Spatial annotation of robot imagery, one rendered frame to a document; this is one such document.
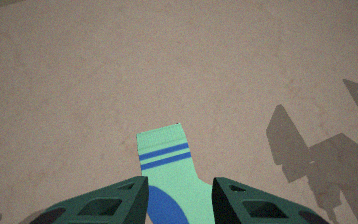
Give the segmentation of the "green and blue striped sock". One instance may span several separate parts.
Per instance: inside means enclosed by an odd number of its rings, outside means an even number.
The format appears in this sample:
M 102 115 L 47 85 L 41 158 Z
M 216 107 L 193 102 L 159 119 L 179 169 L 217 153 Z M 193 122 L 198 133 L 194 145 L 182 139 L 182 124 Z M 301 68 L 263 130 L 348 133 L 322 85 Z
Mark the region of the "green and blue striped sock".
M 142 176 L 148 177 L 152 222 L 215 224 L 212 185 L 198 178 L 181 124 L 136 135 Z

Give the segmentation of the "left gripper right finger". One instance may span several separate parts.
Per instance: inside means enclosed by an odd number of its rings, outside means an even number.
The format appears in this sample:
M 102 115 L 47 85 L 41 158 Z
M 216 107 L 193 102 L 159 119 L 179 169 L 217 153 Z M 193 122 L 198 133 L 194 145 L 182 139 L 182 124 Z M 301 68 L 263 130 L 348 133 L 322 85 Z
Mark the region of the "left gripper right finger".
M 308 207 L 224 177 L 213 179 L 212 206 L 215 224 L 310 224 L 300 211 L 321 217 Z

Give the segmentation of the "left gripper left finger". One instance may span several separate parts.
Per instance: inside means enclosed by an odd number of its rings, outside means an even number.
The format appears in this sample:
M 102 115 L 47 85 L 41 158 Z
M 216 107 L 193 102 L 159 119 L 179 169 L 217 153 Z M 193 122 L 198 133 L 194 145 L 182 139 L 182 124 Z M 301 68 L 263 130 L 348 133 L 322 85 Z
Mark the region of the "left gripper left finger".
M 56 203 L 43 213 L 65 209 L 52 224 L 145 224 L 148 200 L 148 177 L 136 176 Z

